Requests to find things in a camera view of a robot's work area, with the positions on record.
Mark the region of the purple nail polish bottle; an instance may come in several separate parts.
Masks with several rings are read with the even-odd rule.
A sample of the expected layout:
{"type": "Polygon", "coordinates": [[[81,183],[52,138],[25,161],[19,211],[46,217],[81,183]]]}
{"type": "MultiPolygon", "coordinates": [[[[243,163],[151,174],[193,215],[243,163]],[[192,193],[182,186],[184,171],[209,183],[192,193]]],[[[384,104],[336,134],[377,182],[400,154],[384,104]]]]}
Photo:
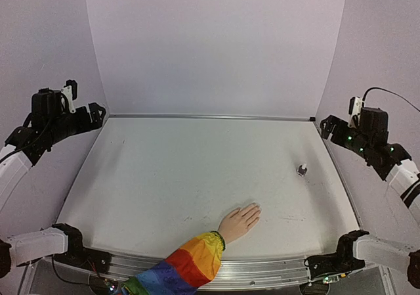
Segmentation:
{"type": "Polygon", "coordinates": [[[307,167],[306,167],[306,169],[305,170],[302,170],[301,169],[301,165],[297,168],[297,174],[299,175],[299,176],[301,176],[301,177],[304,177],[305,175],[306,175],[306,173],[307,173],[307,167]]]}

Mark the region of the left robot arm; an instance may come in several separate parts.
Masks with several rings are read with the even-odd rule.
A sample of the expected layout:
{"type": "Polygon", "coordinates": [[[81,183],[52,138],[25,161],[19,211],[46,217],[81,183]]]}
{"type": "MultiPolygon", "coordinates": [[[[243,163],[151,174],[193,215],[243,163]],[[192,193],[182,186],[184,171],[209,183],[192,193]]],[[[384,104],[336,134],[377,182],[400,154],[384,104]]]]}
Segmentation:
{"type": "MultiPolygon", "coordinates": [[[[23,177],[55,144],[103,126],[106,109],[95,102],[76,108],[76,98],[77,87],[72,83],[61,90],[40,89],[32,96],[31,112],[1,149],[2,207],[23,177]]],[[[15,267],[56,255],[63,255],[76,267],[87,263],[89,253],[78,229],[58,223],[2,240],[1,276],[5,277],[15,267]]]]}

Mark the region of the mannequin hand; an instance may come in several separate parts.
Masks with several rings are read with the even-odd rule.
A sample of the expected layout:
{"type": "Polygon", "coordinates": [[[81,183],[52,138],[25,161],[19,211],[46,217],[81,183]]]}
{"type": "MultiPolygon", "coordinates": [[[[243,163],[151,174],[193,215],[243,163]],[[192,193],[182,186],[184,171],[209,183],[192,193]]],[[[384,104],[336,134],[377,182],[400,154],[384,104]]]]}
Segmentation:
{"type": "Polygon", "coordinates": [[[261,207],[251,203],[243,208],[236,208],[226,215],[221,221],[218,233],[226,244],[246,235],[260,220],[261,207]]]}

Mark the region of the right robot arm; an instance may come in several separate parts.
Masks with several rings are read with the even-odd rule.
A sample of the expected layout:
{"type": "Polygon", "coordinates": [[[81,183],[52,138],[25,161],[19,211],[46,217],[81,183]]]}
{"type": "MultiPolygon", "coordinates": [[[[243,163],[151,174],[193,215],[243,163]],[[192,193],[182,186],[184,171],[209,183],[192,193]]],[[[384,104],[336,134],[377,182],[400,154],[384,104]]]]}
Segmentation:
{"type": "MultiPolygon", "coordinates": [[[[320,129],[323,139],[362,157],[397,194],[397,201],[419,220],[419,169],[403,146],[388,142],[385,111],[361,107],[350,112],[348,122],[330,115],[321,121],[320,129]]],[[[333,253],[310,256],[304,262],[312,283],[328,284],[334,277],[373,262],[402,272],[412,287],[419,288],[419,249],[361,229],[342,235],[333,253]]]]}

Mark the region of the rainbow sleeve forearm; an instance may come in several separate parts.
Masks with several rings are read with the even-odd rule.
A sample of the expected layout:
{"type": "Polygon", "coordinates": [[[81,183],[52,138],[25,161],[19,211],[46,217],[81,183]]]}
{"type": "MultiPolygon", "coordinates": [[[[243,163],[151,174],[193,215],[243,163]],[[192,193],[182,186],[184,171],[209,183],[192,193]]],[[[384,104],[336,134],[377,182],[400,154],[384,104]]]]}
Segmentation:
{"type": "Polygon", "coordinates": [[[225,241],[217,231],[198,235],[152,268],[122,282],[115,294],[195,294],[216,277],[225,241]]]}

